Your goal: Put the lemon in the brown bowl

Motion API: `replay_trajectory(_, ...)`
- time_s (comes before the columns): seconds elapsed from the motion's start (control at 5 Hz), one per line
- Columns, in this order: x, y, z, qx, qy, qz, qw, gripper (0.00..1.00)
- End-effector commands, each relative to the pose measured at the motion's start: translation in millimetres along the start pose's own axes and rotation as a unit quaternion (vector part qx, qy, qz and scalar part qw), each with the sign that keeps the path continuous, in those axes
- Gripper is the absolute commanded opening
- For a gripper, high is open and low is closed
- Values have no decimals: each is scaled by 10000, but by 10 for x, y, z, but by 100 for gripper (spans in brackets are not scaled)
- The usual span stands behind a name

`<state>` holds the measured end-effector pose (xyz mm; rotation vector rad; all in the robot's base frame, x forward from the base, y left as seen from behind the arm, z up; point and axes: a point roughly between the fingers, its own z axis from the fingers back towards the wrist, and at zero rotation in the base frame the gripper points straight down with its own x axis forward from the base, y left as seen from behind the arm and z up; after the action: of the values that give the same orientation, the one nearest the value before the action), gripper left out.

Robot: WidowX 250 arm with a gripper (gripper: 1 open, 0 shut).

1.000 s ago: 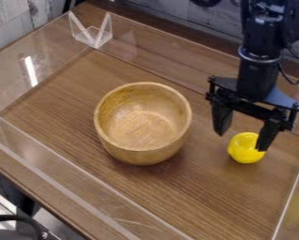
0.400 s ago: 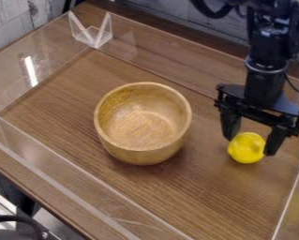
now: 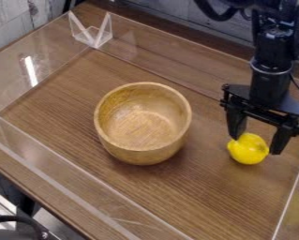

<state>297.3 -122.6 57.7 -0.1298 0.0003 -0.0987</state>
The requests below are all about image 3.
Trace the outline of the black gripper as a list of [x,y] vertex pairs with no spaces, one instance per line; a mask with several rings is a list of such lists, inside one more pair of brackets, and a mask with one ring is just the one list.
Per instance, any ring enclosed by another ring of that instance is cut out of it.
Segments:
[[289,138],[299,135],[299,101],[285,93],[277,103],[261,104],[249,99],[249,87],[241,84],[225,83],[221,90],[220,106],[226,112],[229,136],[236,140],[244,133],[247,117],[279,127],[269,143],[269,153],[279,155]]

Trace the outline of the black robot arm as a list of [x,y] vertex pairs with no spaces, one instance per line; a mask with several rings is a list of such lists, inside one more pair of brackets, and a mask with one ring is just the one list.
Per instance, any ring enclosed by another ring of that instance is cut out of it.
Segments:
[[224,84],[220,106],[226,113],[229,136],[236,139],[251,117],[276,127],[269,153],[277,155],[299,136],[299,101],[289,94],[292,66],[299,61],[299,0],[221,0],[218,13],[208,0],[193,0],[209,19],[224,22],[245,9],[251,11],[255,48],[249,60],[251,83]]

